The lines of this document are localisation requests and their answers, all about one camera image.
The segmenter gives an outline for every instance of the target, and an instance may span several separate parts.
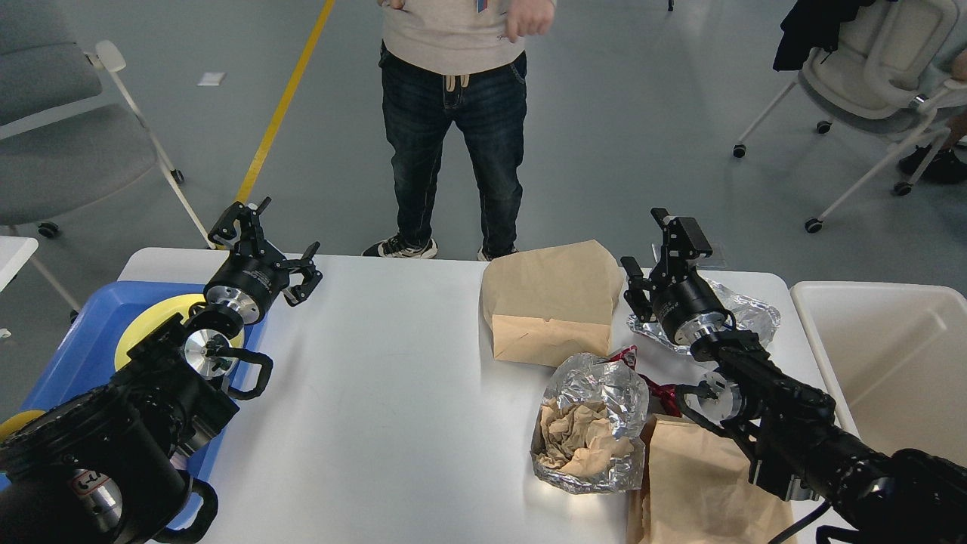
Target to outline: hand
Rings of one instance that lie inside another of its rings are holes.
[[[512,44],[517,38],[546,34],[554,22],[554,4],[551,0],[512,0],[507,11],[507,39]]]
[[[951,77],[957,81],[967,81],[967,50],[957,55],[951,65]]]

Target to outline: aluminum foil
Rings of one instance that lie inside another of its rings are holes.
[[[738,294],[719,282],[713,282],[712,280],[706,280],[706,282],[708,282],[709,287],[712,288],[718,300],[721,301],[722,306],[735,314],[738,327],[757,333],[759,335],[759,343],[762,344],[762,347],[768,346],[769,342],[776,335],[776,329],[779,327],[779,310],[761,300]],[[664,331],[661,330],[661,325],[657,321],[642,323],[634,314],[631,314],[628,316],[628,328],[631,329],[631,332],[647,336],[676,353],[682,355],[689,354],[689,347],[678,346],[668,340],[668,337],[665,336]]]
[[[564,474],[538,461],[545,451],[541,435],[540,411],[531,440],[534,474],[550,485],[573,494],[616,493],[641,488],[645,469],[645,444],[639,437],[648,419],[648,385],[620,358],[609,361],[593,353],[578,353],[554,372],[544,390],[543,403],[556,400],[560,408],[592,401],[604,402],[611,435],[628,437],[634,450],[626,457],[612,459],[611,467],[587,478]]]

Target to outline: sneaker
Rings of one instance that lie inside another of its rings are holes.
[[[513,255],[515,253],[520,253],[520,252],[517,250],[517,248],[511,248],[511,252],[508,254],[499,255],[497,257],[491,257],[486,253],[484,253],[484,248],[481,247],[481,250],[477,252],[477,260],[479,260],[480,262],[490,262],[496,258],[506,257],[508,255]]]
[[[411,248],[403,242],[399,234],[369,246],[363,252],[363,257],[396,257],[396,258],[434,258],[438,248],[433,238],[426,242],[423,248]]]
[[[920,166],[929,152],[929,145],[917,147],[917,150],[910,156],[900,159],[900,171],[907,175],[913,175],[917,166]],[[951,149],[944,149],[938,151],[933,161],[930,161],[930,164],[927,165],[926,170],[923,171],[923,179],[942,184],[961,183],[967,181],[967,165],[960,162]]]

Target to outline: gray chair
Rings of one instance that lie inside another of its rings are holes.
[[[99,43],[96,51],[85,53],[77,46],[53,0],[0,0],[0,127],[20,120],[18,125],[41,124],[0,139],[0,225],[16,235],[18,225],[96,202],[159,167],[212,247],[178,187],[181,172],[171,165],[117,76],[125,67],[123,57],[110,42]],[[101,106],[45,122],[56,115],[51,108],[101,94],[97,69],[109,72],[128,105]],[[56,230],[55,224],[44,223],[41,234],[52,236]],[[35,258],[32,262],[79,311],[76,300],[45,267]]]

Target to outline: yellow disc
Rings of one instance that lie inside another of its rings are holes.
[[[28,423],[44,414],[45,412],[42,409],[28,409],[0,423],[0,441],[6,440],[8,436],[23,429]]]
[[[162,323],[169,320],[171,316],[181,314],[182,322],[187,321],[188,308],[196,302],[205,302],[205,297],[198,293],[180,294],[162,300],[136,317],[125,329],[124,334],[121,335],[121,340],[118,341],[118,347],[114,351],[114,370],[121,370],[131,362],[128,351]],[[245,342],[245,329],[229,342],[233,347],[241,348]]]

